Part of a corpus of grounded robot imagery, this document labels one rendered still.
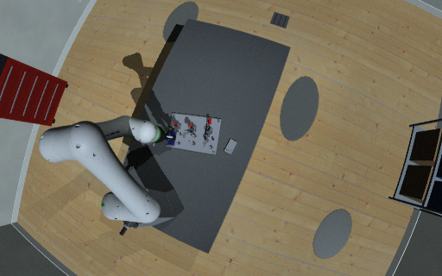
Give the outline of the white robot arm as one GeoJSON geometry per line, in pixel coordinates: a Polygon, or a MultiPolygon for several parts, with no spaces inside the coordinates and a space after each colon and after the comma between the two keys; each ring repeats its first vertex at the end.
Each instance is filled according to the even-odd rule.
{"type": "Polygon", "coordinates": [[[119,233],[123,235],[130,227],[137,229],[138,223],[155,221],[161,206],[115,155],[108,141],[119,137],[153,142],[154,146],[163,140],[164,130],[158,124],[130,116],[106,122],[82,121],[45,131],[39,140],[39,150],[50,162],[78,161],[111,190],[103,197],[102,211],[107,218],[124,222],[119,233]]]}

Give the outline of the blue rectangular block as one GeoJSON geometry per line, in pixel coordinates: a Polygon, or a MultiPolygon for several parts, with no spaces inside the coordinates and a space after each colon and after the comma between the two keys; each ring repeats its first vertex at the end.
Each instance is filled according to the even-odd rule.
{"type": "MultiPolygon", "coordinates": [[[[176,134],[177,134],[177,132],[169,131],[169,135],[176,136],[176,134]]],[[[172,145],[172,146],[174,146],[175,141],[167,140],[167,144],[168,144],[168,145],[172,145]]]]}

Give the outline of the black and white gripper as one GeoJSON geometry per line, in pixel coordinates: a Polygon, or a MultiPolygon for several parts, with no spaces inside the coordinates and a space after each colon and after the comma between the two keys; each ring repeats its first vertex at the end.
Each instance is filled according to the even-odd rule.
{"type": "Polygon", "coordinates": [[[164,138],[163,138],[163,140],[162,141],[164,141],[164,140],[174,140],[174,141],[176,141],[177,140],[177,137],[176,136],[173,136],[173,135],[168,135],[168,134],[166,134],[165,133],[165,131],[164,131],[164,138]]]}

